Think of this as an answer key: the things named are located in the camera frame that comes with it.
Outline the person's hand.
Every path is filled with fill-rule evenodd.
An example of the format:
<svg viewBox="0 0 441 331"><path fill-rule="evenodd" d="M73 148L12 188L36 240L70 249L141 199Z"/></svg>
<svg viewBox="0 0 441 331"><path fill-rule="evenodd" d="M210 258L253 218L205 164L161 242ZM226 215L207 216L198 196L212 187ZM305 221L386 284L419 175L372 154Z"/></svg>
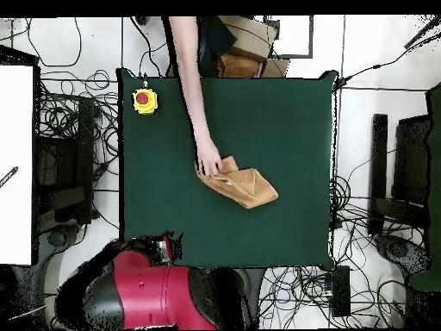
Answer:
<svg viewBox="0 0 441 331"><path fill-rule="evenodd" d="M209 135L196 138L197 167L198 171L205 176L215 176L219 173L218 165L221 157Z"/></svg>

